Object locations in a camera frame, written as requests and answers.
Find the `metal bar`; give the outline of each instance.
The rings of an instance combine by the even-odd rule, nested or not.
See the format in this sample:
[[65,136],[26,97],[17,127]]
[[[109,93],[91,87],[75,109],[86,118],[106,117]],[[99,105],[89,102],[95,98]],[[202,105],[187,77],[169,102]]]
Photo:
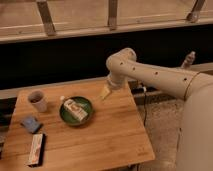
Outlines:
[[117,28],[117,9],[118,0],[109,0],[108,26],[110,30],[116,30]]
[[196,0],[192,11],[187,16],[187,20],[191,23],[195,23],[199,19],[200,11],[205,3],[205,0]]
[[55,27],[52,21],[50,10],[46,0],[36,0],[38,10],[41,15],[42,22],[44,24],[44,30],[48,36],[54,36],[56,34]]
[[[202,26],[205,24],[212,24],[213,18],[200,18],[198,22],[194,23],[193,26]],[[120,25],[117,27],[114,33],[125,33],[125,32],[135,32],[142,30],[156,30],[163,28],[178,28],[178,27],[187,27],[189,23],[183,20],[174,20],[174,21],[163,21],[163,22],[153,22],[153,23],[143,23],[143,24],[128,24]],[[0,45],[5,43],[17,43],[17,42],[28,42],[28,41],[38,41],[38,40],[51,40],[67,37],[82,37],[82,36],[92,36],[92,35],[107,35],[112,34],[108,27],[97,27],[97,28],[85,28],[85,29],[75,29],[75,30],[58,30],[56,36],[46,36],[45,33],[32,31],[31,28],[42,29],[42,25],[35,25],[31,27],[26,27],[26,34],[17,34],[13,31],[14,34],[3,34],[0,35]]]

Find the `food item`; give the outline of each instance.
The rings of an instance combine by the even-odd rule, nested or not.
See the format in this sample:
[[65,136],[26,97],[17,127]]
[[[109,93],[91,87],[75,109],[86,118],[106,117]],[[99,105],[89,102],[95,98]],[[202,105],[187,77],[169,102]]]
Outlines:
[[42,165],[45,137],[45,134],[33,135],[28,166],[36,167]]
[[87,118],[88,113],[72,99],[68,99],[64,102],[65,109],[79,122],[82,122]]
[[112,90],[105,84],[100,94],[101,100],[106,99],[106,97],[109,96],[111,93]]

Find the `railing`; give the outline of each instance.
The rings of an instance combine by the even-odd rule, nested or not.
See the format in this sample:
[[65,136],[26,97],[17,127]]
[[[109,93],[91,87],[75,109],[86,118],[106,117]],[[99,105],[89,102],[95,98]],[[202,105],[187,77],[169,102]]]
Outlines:
[[212,0],[0,1],[0,43],[209,23]]

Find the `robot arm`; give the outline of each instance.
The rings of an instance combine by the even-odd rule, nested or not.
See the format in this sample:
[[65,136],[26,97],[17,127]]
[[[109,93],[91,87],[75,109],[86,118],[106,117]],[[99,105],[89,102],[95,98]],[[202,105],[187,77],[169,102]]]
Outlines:
[[213,76],[145,65],[135,62],[136,54],[126,48],[107,59],[108,87],[122,86],[125,76],[186,100],[177,152],[177,171],[213,170]]
[[186,100],[194,91],[213,83],[213,77],[194,71],[137,63],[136,54],[125,48],[111,55],[106,62],[110,70],[108,84],[112,89],[122,86],[125,77],[140,80],[179,99]]

